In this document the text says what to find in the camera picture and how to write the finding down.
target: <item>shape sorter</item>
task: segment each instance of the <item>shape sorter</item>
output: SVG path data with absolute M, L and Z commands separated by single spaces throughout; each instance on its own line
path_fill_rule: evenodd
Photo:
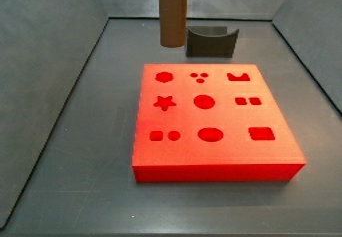
M 305 164 L 257 65 L 145 66 L 137 182 L 288 181 Z

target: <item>red foam block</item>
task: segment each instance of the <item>red foam block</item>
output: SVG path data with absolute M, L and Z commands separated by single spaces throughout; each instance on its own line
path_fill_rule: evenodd
M 256 65 L 146 65 L 138 182 L 288 181 L 305 164 Z

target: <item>black block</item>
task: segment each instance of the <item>black block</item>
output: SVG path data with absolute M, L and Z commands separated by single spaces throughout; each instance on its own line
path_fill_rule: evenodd
M 188 57 L 233 57 L 240 29 L 226 26 L 188 27 Z

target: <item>circular hole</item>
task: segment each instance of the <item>circular hole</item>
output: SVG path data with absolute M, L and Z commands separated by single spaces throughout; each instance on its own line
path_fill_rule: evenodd
M 194 104 L 197 107 L 201 109 L 210 109 L 216 105 L 216 100 L 212 96 L 209 95 L 198 95 L 194 98 Z
M 178 131 L 170 131 L 168 136 L 172 141 L 177 141 L 181 138 L 181 133 Z
M 198 132 L 198 137 L 206 142 L 218 142 L 224 138 L 224 132 L 217 128 L 204 128 Z

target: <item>hole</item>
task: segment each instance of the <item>hole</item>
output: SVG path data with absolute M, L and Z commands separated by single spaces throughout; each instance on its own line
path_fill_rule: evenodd
M 152 141 L 162 141 L 164 140 L 164 131 L 152 131 L 150 132 L 150 140 Z
M 250 102 L 253 105 L 261 105 L 262 101 L 258 97 L 250 97 Z
M 253 140 L 276 140 L 273 130 L 269 127 L 252 127 L 249 132 Z
M 224 132 L 217 128 L 204 128 L 198 132 L 198 137 L 206 142 L 218 142 L 224 138 Z
M 177 141 L 181 138 L 181 133 L 178 131 L 170 131 L 168 136 L 172 141 Z
M 170 106 L 177 106 L 177 103 L 173 101 L 173 96 L 169 97 L 157 97 L 158 101 L 154 103 L 156 107 L 161 107 L 164 111 L 168 111 Z
M 156 75 L 156 79 L 157 81 L 166 83 L 174 80 L 174 75 L 173 73 L 169 73 L 169 72 L 161 72 Z
M 248 101 L 245 97 L 236 97 L 237 105 L 248 105 Z
M 194 98 L 194 104 L 201 109 L 210 109 L 216 105 L 216 100 L 212 96 L 200 95 Z
M 250 76 L 248 73 L 244 73 L 241 76 L 228 73 L 228 77 L 230 81 L 250 81 Z

